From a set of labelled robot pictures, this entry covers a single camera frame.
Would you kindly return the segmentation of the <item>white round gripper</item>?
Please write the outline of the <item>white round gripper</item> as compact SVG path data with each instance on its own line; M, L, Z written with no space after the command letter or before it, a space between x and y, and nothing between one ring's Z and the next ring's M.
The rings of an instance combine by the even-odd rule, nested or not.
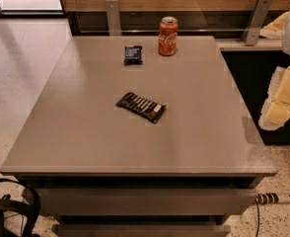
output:
M282 50L290 55L290 10L260 30L267 39L279 40L282 36ZM271 76L267 90L268 97L260 111L258 125L261 129L274 131L290 119L290 66L277 66Z

